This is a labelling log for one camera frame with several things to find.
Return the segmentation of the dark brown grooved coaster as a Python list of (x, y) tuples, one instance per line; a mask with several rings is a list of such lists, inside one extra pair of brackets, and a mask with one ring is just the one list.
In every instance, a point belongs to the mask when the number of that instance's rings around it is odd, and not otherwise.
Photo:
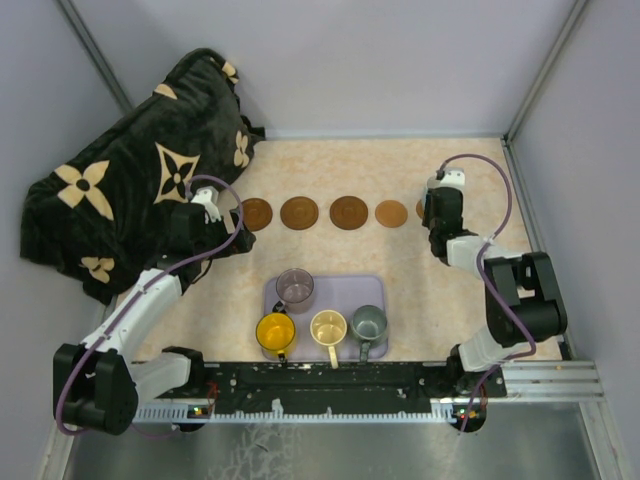
[(266, 228), (272, 221), (271, 205), (262, 198), (248, 198), (242, 202), (244, 224), (251, 232)]

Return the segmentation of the transparent purple cup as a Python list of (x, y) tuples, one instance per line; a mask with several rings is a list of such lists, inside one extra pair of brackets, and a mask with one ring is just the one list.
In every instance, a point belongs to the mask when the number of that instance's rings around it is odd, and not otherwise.
[(278, 301), (274, 305), (274, 312), (302, 314), (314, 301), (314, 278), (304, 269), (288, 269), (276, 280), (276, 295)]

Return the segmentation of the grey green mug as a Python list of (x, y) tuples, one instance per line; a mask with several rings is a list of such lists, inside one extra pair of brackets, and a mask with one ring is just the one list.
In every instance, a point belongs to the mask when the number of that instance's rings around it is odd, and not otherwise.
[(388, 320), (385, 312), (374, 305), (363, 305), (349, 322), (350, 332), (359, 344), (359, 362), (366, 363), (370, 351), (383, 344), (388, 337)]

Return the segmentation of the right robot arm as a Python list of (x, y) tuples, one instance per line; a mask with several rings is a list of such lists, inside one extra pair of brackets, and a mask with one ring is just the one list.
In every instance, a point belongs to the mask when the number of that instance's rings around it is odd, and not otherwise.
[(466, 229), (463, 193), (451, 186), (426, 190), (422, 225), (434, 257), (484, 284), (486, 324), (447, 358), (455, 379), (531, 356), (539, 343), (566, 332), (567, 312), (547, 253), (512, 252)]

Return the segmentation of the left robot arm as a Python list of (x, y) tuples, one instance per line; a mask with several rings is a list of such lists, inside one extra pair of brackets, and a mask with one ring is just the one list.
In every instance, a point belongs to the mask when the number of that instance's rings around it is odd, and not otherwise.
[(230, 212), (232, 232), (215, 210), (211, 201), (176, 207), (160, 251), (125, 300), (81, 343), (56, 351), (54, 419), (61, 433), (120, 435), (139, 405), (172, 390), (192, 393), (204, 385), (204, 359), (197, 350), (170, 346), (144, 363), (132, 357), (164, 312), (206, 275), (203, 261), (251, 250), (255, 237), (244, 224), (243, 207)]

